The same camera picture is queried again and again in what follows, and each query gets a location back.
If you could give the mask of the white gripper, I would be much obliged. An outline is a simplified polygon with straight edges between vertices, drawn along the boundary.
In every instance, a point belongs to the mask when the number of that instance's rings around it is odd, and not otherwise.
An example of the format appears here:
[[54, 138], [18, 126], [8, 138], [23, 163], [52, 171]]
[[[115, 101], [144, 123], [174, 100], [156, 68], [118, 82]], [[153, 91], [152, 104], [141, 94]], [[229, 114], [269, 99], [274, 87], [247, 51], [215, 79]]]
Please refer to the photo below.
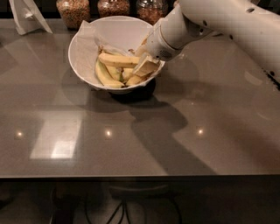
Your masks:
[[203, 39], [211, 32], [212, 30], [185, 17], [178, 4], [166, 17], [160, 18], [154, 24], [148, 37], [145, 37], [135, 50], [135, 55], [140, 57], [140, 60], [132, 73], [143, 77], [157, 71], [160, 60], [172, 60], [186, 45]]

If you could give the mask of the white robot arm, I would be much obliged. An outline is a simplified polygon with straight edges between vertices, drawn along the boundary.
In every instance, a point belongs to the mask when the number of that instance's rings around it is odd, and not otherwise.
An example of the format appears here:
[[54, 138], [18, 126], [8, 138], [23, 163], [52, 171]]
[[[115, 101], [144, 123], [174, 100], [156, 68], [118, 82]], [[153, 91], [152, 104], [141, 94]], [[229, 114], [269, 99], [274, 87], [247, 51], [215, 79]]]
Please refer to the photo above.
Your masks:
[[230, 37], [274, 84], [279, 83], [279, 16], [249, 0], [179, 0], [166, 17], [150, 28], [136, 55], [147, 52], [169, 61], [185, 46], [211, 32]]

